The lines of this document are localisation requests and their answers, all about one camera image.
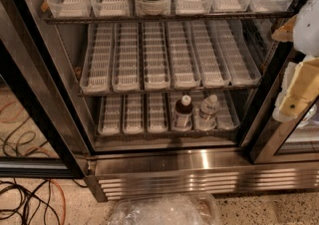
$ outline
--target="clear plastic wrap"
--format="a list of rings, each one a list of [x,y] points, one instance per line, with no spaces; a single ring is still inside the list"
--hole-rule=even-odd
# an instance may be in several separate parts
[[[119,202],[108,225],[221,225],[210,194],[176,194]]]

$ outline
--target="white bottle cap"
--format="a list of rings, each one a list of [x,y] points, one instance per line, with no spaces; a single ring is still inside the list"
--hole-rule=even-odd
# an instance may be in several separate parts
[[[189,95],[184,95],[182,96],[181,98],[181,103],[184,105],[184,106],[188,106],[190,103],[191,103],[191,97]]]
[[[218,102],[218,97],[216,95],[210,95],[208,97],[208,100],[213,104],[213,103]]]

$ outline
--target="refrigerator base panel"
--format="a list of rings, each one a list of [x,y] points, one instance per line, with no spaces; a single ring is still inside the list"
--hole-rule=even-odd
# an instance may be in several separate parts
[[[211,194],[317,188],[318,161],[251,164],[235,151],[114,155],[95,162],[106,200],[193,191]]]

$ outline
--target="brown bottle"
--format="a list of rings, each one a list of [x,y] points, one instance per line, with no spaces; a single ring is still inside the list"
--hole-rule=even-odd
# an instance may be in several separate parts
[[[191,129],[192,109],[191,97],[188,95],[182,96],[182,98],[176,102],[172,115],[173,129],[181,131]]]

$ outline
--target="refrigerator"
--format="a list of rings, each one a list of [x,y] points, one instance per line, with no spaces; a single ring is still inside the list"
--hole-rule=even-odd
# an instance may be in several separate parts
[[[191,14],[169,0],[161,16],[135,0],[61,1],[1,0],[0,75],[59,156],[3,156],[1,176],[83,178],[101,202],[318,187],[316,101],[272,118],[287,63],[304,55],[270,34],[307,0],[200,0]],[[211,94],[216,128],[199,130]],[[185,131],[172,126],[182,95]]]

